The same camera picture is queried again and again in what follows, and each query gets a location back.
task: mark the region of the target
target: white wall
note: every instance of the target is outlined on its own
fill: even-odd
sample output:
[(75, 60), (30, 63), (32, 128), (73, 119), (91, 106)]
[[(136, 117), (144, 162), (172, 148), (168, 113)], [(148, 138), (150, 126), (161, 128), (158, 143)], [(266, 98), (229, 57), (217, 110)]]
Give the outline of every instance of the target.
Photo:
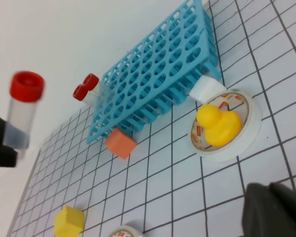
[[(7, 114), (13, 73), (39, 73), (46, 91), (31, 136), (38, 144), (81, 106), (72, 92), (88, 73), (102, 76), (182, 2), (0, 0), (0, 116)], [(0, 236), (16, 209), (10, 197), (20, 197), (33, 163), (29, 157), (5, 175), (0, 170)]]

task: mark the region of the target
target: grid paper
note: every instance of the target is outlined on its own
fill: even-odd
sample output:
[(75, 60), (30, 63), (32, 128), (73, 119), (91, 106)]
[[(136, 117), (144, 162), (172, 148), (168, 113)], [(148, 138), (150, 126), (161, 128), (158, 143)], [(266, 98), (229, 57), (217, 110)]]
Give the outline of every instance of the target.
[(245, 187), (281, 182), (296, 191), (296, 0), (212, 0), (220, 70), (227, 88), (248, 92), (262, 125), (253, 144), (223, 163), (188, 149), (200, 106), (187, 98), (133, 138), (130, 158), (85, 143), (83, 108), (45, 140), (12, 237), (51, 237), (65, 205), (85, 214), (82, 237), (128, 224), (148, 237), (240, 237)]

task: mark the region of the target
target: test tube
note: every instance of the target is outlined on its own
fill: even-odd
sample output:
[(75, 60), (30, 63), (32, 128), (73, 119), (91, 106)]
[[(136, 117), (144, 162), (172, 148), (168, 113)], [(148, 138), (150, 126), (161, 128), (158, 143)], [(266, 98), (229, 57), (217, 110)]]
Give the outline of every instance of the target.
[(88, 89), (85, 86), (80, 84), (74, 90), (73, 97), (76, 100), (82, 101), (88, 106), (95, 108), (98, 95), (93, 93), (92, 91), (88, 91)]
[(92, 91), (96, 95), (100, 95), (100, 83), (99, 83), (99, 78), (90, 73), (89, 75), (86, 76), (84, 79), (82, 85), (87, 88), (87, 90)]
[(12, 78), (3, 145), (15, 149), (18, 158), (24, 157), (29, 146), (37, 102), (42, 97), (44, 84), (44, 79), (33, 72), (17, 72)]

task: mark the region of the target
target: masking tape roll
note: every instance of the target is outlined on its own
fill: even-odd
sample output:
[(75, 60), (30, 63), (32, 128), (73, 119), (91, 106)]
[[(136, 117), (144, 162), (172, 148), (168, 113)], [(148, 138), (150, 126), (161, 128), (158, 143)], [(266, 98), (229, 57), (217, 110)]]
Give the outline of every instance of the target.
[(130, 226), (120, 226), (109, 237), (145, 237), (145, 235)]
[(188, 139), (197, 154), (213, 162), (233, 159), (243, 153), (253, 142), (261, 127), (261, 110), (251, 96), (234, 89), (215, 95), (206, 104), (213, 104), (220, 110), (234, 110), (242, 121), (239, 134), (223, 147), (210, 146), (204, 136), (203, 128), (193, 119), (189, 126)]

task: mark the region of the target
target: clear plastic tube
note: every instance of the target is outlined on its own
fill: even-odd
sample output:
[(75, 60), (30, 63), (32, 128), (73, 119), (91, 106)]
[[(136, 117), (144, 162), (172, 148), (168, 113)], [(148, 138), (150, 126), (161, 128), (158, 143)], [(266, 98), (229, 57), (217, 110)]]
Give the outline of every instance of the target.
[(3, 137), (3, 145), (18, 152), (23, 158), (29, 146), (30, 132), (36, 112), (37, 103), (23, 103), (11, 98), (8, 118)]
[(3, 145), (15, 149), (18, 158), (23, 158), (29, 147), (37, 102), (42, 97), (44, 84), (44, 79), (33, 72), (18, 72), (12, 78)]

